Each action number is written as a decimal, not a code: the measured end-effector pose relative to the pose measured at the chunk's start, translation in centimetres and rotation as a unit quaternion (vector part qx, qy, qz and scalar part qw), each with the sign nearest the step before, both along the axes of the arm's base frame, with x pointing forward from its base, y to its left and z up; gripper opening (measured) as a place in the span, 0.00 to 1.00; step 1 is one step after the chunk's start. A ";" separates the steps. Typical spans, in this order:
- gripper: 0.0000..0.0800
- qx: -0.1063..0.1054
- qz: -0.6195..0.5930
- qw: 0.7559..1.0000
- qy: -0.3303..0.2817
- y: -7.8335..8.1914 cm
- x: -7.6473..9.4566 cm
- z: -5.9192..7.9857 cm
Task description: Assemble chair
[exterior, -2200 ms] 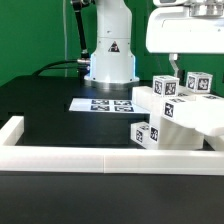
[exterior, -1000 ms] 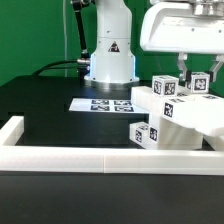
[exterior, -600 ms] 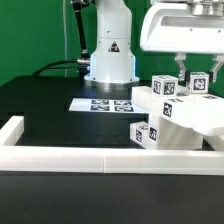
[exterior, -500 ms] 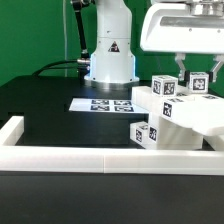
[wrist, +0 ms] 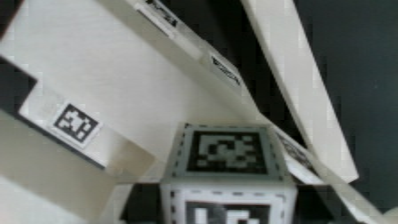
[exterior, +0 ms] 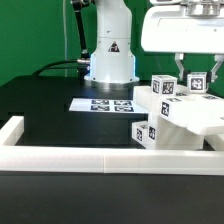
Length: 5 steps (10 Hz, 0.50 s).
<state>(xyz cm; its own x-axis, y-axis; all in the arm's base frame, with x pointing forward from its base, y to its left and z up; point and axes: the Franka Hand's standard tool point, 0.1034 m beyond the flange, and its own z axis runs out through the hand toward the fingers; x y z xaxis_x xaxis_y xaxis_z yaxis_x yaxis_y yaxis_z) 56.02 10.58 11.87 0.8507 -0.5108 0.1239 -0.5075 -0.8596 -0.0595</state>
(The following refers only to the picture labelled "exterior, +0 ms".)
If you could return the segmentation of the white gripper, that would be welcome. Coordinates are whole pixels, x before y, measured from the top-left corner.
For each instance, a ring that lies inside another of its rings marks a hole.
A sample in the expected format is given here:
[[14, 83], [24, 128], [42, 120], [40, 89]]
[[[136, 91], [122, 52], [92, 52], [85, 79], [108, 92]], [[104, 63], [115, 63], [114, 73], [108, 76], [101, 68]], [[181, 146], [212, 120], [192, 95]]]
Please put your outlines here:
[[176, 53], [179, 79], [187, 80], [183, 53], [216, 54], [207, 83], [224, 64], [224, 0], [149, 0], [141, 46], [145, 52]]

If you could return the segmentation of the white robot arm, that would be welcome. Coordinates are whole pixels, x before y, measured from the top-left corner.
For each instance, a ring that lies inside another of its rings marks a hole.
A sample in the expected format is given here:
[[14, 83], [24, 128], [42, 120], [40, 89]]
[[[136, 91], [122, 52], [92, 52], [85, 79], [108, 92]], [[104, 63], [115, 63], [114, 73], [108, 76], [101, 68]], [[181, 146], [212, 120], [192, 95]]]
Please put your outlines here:
[[[146, 52], [173, 53], [184, 75], [186, 53], [213, 54], [211, 78], [224, 63], [224, 0], [148, 0], [141, 46]], [[124, 0], [95, 0], [97, 46], [84, 80], [105, 88], [124, 87], [139, 81], [131, 52], [132, 14]]]

